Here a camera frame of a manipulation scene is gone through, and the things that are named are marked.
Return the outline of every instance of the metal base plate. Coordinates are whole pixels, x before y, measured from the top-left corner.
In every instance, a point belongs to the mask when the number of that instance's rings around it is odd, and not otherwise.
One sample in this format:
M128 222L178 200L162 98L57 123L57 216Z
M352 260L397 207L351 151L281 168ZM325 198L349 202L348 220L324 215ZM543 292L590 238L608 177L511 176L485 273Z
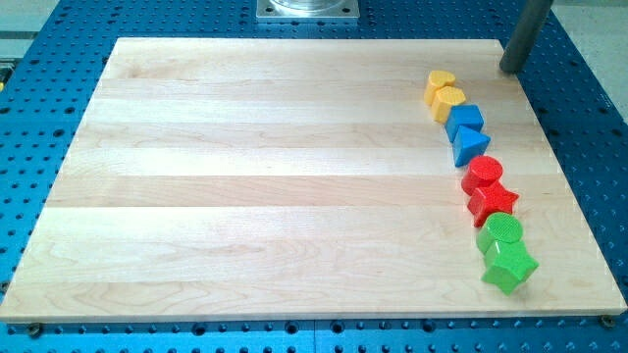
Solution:
M327 9L306 11L295 10L275 3L272 0L257 0L257 21L259 23L337 21L357 23L360 10L357 0L342 0Z

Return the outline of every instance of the wooden board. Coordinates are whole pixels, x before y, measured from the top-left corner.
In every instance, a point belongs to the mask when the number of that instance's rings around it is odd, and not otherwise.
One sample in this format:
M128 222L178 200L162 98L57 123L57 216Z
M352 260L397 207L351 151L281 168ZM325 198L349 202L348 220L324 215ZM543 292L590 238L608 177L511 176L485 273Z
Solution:
M617 314L625 302L492 40L120 39L8 322ZM541 266L507 297L422 102L485 114Z

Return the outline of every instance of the blue block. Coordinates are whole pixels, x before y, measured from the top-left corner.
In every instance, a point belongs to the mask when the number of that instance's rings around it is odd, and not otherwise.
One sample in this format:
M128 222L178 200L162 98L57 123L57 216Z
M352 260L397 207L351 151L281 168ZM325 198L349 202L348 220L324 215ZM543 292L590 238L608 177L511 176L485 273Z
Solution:
M458 128L460 126L467 126L478 132L482 130L484 125L484 118L480 113L480 108L477 105L462 105L451 107L451 113L445 123L445 131L449 137L449 142L453 142Z
M453 139L453 163L456 167L469 164L473 157L483 155L491 138L467 126L458 128Z

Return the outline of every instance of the shape sorter block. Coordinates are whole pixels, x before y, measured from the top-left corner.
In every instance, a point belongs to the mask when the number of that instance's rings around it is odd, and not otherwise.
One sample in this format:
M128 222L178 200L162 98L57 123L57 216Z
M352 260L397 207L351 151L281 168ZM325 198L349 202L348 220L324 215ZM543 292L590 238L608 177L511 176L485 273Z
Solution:
M460 126L453 139L453 163L458 167L466 166L474 157L486 152L491 138L466 126Z
M480 113L480 108L477 105L461 105L451 107L449 118L445 123L445 131L449 137L449 142L453 142L460 126L466 126L480 132L483 125L484 118L482 118L482 113Z
M434 95L437 90L445 86L453 86L455 84L455 75L441 70L434 70L428 75L428 84L425 87L423 100L425 104L431 106L434 101Z
M487 217L495 212L512 214L512 208L518 198L519 195L506 190L499 181L487 187L476 188L467 204L467 208L474 216L473 225L483 226Z
M487 217L487 220L478 233L476 245L478 249L486 254L494 242L507 244L521 240L523 227L519 220L504 212L495 212Z
M431 108L434 121L444 124L449 117L451 107L464 103L466 99L460 88L446 86L437 90Z
M477 156L469 162L467 173L462 178L462 190L471 196L477 187L487 187L499 180L503 174L501 163L493 157Z
M487 270L482 276L509 295L539 267L539 263L528 254L523 241L506 243L494 241L484 257Z

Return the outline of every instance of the green star-shaped block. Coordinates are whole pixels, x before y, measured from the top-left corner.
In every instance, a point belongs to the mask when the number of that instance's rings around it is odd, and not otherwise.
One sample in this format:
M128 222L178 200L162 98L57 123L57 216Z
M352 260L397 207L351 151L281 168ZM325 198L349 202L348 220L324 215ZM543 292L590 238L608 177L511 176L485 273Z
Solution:
M485 254L484 264L487 271L482 280L496 285L506 295L539 267L539 263L528 254L523 241L495 241Z
M478 238L478 249L486 254L494 242L515 243L521 240L523 227L514 216L504 212L496 212L487 218Z

